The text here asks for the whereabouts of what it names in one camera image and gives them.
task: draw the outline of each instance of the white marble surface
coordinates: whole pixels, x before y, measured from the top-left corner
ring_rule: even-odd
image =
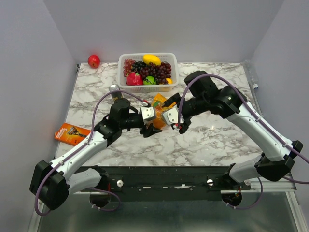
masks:
[[[196,70],[220,75],[242,91],[251,102],[252,95],[239,63],[179,63],[180,84],[171,92],[163,92],[170,97],[176,92],[182,93],[185,87],[183,79]],[[82,63],[77,77],[74,93],[66,122],[76,126],[90,128],[94,106],[100,97],[116,83],[117,63],[102,63],[98,69],[91,69]],[[219,88],[224,85],[214,80]],[[143,99],[150,100],[156,93],[138,93]],[[136,101],[131,97],[134,106]],[[108,112],[112,104],[108,97],[100,105],[96,123]],[[63,155],[72,146],[60,143],[56,157]],[[195,166],[229,165],[233,162],[249,160],[261,154],[259,147],[238,127],[220,116],[209,112],[192,118],[189,130],[182,135],[164,127],[163,132],[150,138],[143,138],[138,129],[123,131],[122,136],[109,148],[97,153],[85,165],[109,166]]]

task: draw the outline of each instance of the white plastic basket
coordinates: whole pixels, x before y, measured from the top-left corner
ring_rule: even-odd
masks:
[[[126,78],[124,77],[124,63],[125,59],[133,59],[135,61],[142,61],[145,54],[151,54],[159,57],[162,62],[168,62],[171,65],[170,78],[173,84],[170,85],[149,85],[149,86],[127,86]],[[117,82],[120,88],[129,92],[167,92],[171,91],[174,86],[178,84],[178,65],[176,57],[173,53],[132,53],[123,54],[118,61],[118,77]]]

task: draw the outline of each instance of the white wall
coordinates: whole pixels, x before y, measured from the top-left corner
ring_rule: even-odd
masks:
[[[283,0],[44,0],[73,57],[118,61],[172,52],[178,61],[250,58]]]
[[[76,64],[42,0],[0,2],[0,231],[27,231],[34,166],[53,157]]]
[[[279,132],[304,144],[309,158],[309,1],[285,0],[253,56],[257,97],[265,118]],[[309,166],[296,158],[292,174],[309,181]],[[309,223],[309,186],[296,185]]]

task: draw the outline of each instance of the table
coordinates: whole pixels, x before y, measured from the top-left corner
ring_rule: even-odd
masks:
[[[180,83],[170,92],[163,92],[167,98],[185,88],[184,78],[196,70],[220,75],[236,86],[253,102],[253,97],[245,75],[239,63],[179,63]],[[93,109],[108,87],[116,83],[117,63],[102,63],[98,69],[92,69],[82,63],[78,72],[75,88],[66,122],[76,126],[90,128]],[[225,84],[214,80],[218,88]],[[156,93],[137,94],[150,100]],[[129,98],[133,106],[136,100]],[[105,99],[98,108],[96,123],[109,112],[112,98]],[[60,143],[56,157],[69,151],[72,146]],[[211,115],[209,112],[192,118],[189,130],[180,135],[170,127],[162,133],[144,139],[138,129],[123,131],[122,136],[107,149],[97,153],[85,165],[102,166],[197,166],[230,165],[233,162],[250,160],[261,154],[260,148],[238,127]]]

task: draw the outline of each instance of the red fruit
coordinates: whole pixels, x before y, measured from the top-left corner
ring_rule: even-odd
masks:
[[[141,86],[143,84],[143,80],[141,79],[141,76],[138,73],[130,72],[126,76],[126,84],[128,86]]]
[[[100,62],[101,62],[100,58],[96,55],[91,55],[88,58],[88,64],[91,68],[94,68],[94,69],[98,68],[100,65]]]

